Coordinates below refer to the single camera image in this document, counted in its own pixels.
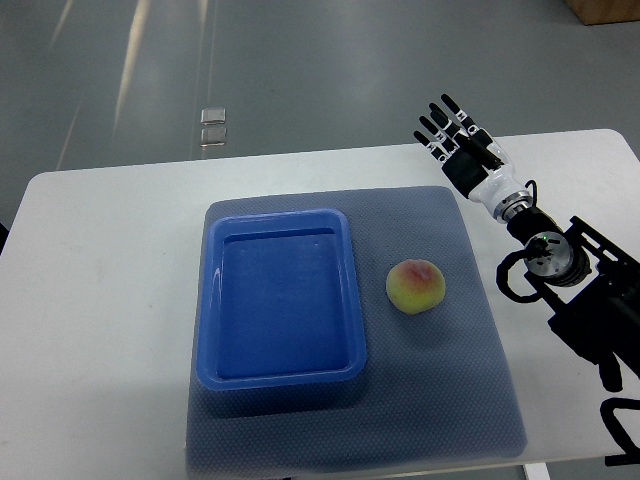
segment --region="robotic hand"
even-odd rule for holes
[[[575,353],[598,365],[608,391],[621,391],[616,356],[640,377],[640,264],[577,217],[562,231],[536,206],[535,182],[520,184],[498,143],[448,95],[441,98],[458,123],[431,103],[435,125],[424,116],[420,123],[433,139],[420,131],[414,136],[442,163],[442,171],[462,195],[482,203],[522,243],[522,250],[507,255],[498,266],[498,288],[519,303],[544,299],[555,312],[548,322],[551,330]],[[598,275],[565,304],[549,285],[568,287],[585,280],[591,273],[587,252],[598,260]],[[525,278],[536,290],[532,295],[518,295],[509,286],[509,270],[520,260],[527,267]],[[626,452],[607,457],[607,465],[640,463],[640,449],[615,419],[616,408],[640,410],[640,401],[612,398],[602,404],[605,425]]]

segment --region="gray mat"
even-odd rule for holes
[[[260,403],[247,393],[234,410],[235,400],[229,408],[228,399],[204,389],[192,367],[191,478],[274,478],[519,455],[526,436],[511,377],[448,189],[219,202],[207,212],[205,233],[225,216],[320,207],[341,210],[351,228],[368,350],[358,388],[329,407],[284,401],[278,411],[247,411],[246,405]],[[387,272],[406,258],[431,260],[447,282],[444,301],[414,317],[397,311],[385,294]],[[210,272],[201,271],[200,283],[205,274]]]

